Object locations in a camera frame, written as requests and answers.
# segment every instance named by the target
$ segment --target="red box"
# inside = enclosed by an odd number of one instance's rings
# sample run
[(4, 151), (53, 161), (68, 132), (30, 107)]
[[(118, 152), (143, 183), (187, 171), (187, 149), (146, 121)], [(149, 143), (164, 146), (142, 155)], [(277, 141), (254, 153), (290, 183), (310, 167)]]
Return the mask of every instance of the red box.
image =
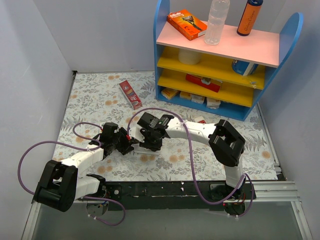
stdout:
[(142, 102), (136, 92), (131, 87), (130, 83), (126, 80), (121, 83), (119, 83), (120, 88), (124, 95), (126, 96), (126, 99), (129, 101), (131, 106), (134, 110), (142, 107)]
[(185, 76), (185, 80), (192, 82), (194, 84), (197, 84), (201, 87), (204, 87), (206, 89), (209, 89), (214, 92), (219, 92), (222, 82), (218, 80), (214, 80), (208, 77), (202, 77), (202, 76), (196, 76), (196, 75), (191, 75), (187, 74)]
[(204, 35), (207, 30), (207, 25), (186, 9), (171, 12), (166, 20), (190, 41)]

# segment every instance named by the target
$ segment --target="floral mat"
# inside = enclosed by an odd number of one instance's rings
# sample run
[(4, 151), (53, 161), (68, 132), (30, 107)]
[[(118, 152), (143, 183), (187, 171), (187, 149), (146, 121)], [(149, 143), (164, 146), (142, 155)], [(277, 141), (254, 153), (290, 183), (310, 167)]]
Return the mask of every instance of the floral mat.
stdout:
[[(203, 116), (207, 123), (227, 119), (219, 115), (183, 107), (155, 99), (154, 72), (89, 73), (77, 74), (66, 107), (58, 140), (85, 148), (87, 140), (76, 137), (73, 126), (78, 122), (114, 122), (127, 128), (130, 117), (136, 112), (125, 99), (119, 83), (128, 80), (140, 97), (143, 107), (157, 107), (180, 114), (183, 119), (193, 121)], [(148, 111), (156, 117), (163, 112)], [(132, 126), (139, 116), (133, 119)], [(274, 161), (263, 131), (261, 117), (256, 108), (246, 121), (228, 119), (244, 136), (243, 169), (254, 180), (276, 180)], [(80, 135), (93, 137), (99, 129), (90, 125), (77, 128)], [(194, 166), (197, 180), (225, 180), (225, 171), (210, 147), (193, 142)], [(60, 161), (78, 152), (72, 148), (57, 145), (53, 159)], [(192, 180), (188, 141), (185, 139), (164, 139), (159, 156), (129, 153), (122, 155), (114, 151), (106, 159), (88, 168), (84, 174), (94, 173), (107, 181), (188, 181)]]

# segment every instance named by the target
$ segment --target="white roll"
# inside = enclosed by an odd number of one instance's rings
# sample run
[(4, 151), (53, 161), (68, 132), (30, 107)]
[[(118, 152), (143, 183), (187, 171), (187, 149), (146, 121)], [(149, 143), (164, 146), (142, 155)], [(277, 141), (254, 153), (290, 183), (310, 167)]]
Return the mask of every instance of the white roll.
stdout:
[(198, 64), (201, 60), (201, 52), (180, 48), (178, 58), (179, 61), (183, 64), (195, 65)]

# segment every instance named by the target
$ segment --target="plastic water bottle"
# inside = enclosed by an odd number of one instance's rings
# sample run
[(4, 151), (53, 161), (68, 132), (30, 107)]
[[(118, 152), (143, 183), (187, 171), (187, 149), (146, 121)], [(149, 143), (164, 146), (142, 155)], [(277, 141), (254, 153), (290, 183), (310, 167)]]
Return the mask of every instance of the plastic water bottle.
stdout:
[(228, 15), (230, 0), (212, 0), (204, 42), (217, 45)]

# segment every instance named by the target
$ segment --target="red toothpaste box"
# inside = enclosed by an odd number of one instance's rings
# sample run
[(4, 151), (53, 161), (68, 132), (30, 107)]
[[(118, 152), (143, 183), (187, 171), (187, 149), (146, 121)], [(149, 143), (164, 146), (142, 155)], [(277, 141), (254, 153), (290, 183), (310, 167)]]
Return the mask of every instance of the red toothpaste box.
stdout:
[(119, 83), (120, 88), (123, 94), (126, 96), (126, 99), (129, 101), (134, 110), (142, 107), (142, 102), (136, 92), (131, 87), (130, 83), (126, 80)]
[(201, 87), (204, 87), (216, 93), (219, 92), (222, 85), (222, 81), (214, 80), (208, 77), (191, 75), (191, 74), (187, 74), (185, 76), (185, 80), (192, 82), (194, 84), (200, 85)]

